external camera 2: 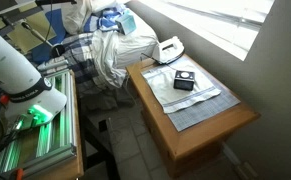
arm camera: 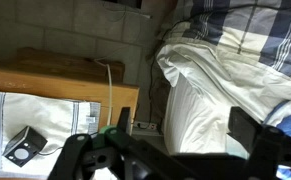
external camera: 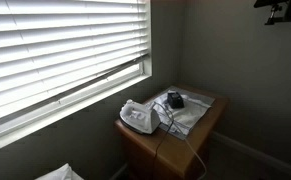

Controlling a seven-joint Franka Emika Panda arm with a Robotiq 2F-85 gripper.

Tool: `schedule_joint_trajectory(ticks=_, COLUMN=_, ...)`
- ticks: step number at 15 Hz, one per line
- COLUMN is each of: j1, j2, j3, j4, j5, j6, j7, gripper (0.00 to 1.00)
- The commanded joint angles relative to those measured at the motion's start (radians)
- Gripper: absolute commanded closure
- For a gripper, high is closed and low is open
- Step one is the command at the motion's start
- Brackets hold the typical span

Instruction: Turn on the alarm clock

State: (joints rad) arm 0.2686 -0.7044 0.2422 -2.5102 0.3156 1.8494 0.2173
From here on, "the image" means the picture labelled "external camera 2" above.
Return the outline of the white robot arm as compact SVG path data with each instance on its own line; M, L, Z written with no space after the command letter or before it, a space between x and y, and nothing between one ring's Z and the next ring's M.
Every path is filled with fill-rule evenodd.
M5 117L20 130L48 124L67 97L0 36L0 88L9 97Z

